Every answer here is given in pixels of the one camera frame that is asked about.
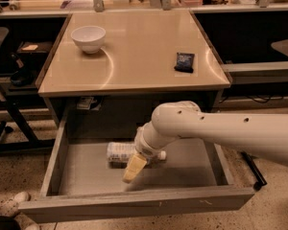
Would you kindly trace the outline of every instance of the white shoe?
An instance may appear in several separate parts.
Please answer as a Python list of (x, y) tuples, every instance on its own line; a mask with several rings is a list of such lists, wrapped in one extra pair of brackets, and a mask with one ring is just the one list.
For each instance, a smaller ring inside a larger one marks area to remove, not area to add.
[(25, 230), (40, 230), (40, 227), (39, 227), (39, 225), (37, 225), (36, 223), (34, 223), (34, 224), (26, 227)]
[(29, 200), (30, 195), (27, 192), (21, 192), (15, 195), (0, 206), (0, 216), (14, 218), (20, 213), (18, 210), (19, 203)]

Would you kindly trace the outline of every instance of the open drawer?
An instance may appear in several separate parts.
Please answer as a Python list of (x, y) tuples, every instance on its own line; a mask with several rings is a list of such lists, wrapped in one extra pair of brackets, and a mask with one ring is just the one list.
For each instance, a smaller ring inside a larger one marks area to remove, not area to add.
[(153, 108), (145, 99), (105, 98), (99, 110), (66, 109), (40, 199), (20, 210), (40, 223), (115, 219), (237, 210), (254, 195), (251, 182), (235, 185), (221, 147), (199, 139), (169, 145), (166, 162), (122, 182), (124, 168), (107, 161), (108, 142), (132, 141)]

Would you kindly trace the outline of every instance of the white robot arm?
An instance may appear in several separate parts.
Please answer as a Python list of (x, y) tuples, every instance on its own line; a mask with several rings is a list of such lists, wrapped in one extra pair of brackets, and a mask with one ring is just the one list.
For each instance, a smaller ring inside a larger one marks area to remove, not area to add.
[(164, 103), (140, 127), (123, 180), (131, 182), (148, 158), (181, 138), (201, 138), (288, 167), (288, 114), (203, 113), (192, 102)]

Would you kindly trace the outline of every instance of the bowl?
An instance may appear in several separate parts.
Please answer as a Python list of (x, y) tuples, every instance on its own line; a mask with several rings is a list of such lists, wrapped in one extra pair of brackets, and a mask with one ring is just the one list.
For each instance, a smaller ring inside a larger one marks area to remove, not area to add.
[(74, 43), (87, 54), (94, 54), (104, 45), (106, 30), (97, 26), (85, 26), (71, 33)]

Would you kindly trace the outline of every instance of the speckled floor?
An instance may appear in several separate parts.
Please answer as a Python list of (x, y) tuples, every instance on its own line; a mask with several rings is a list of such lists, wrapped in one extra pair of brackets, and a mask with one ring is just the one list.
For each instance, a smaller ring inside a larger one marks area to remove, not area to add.
[[(288, 113), (288, 102), (274, 108), (269, 103), (252, 106), (247, 104), (240, 106), (224, 103), (221, 111), (245, 111), (264, 113)], [(56, 127), (52, 121), (29, 122), (37, 136), (55, 137)], [(16, 126), (12, 134), (7, 135), (4, 142), (23, 139)], [(27, 191), (32, 200), (38, 198), (42, 184), (50, 150), (31, 153), (8, 153), (0, 154), (0, 204), (9, 197)], [(121, 218), (107, 220), (59, 222), (40, 224), (41, 229), (254, 229), (254, 230), (288, 230), (288, 168), (278, 164), (256, 159), (256, 165), (263, 173), (268, 185), (263, 187), (255, 196), (240, 210), (232, 212), (216, 212), (204, 214), (189, 214), (149, 218)], [(25, 229), (32, 221), (25, 215), (20, 214), (15, 218), (22, 229)]]

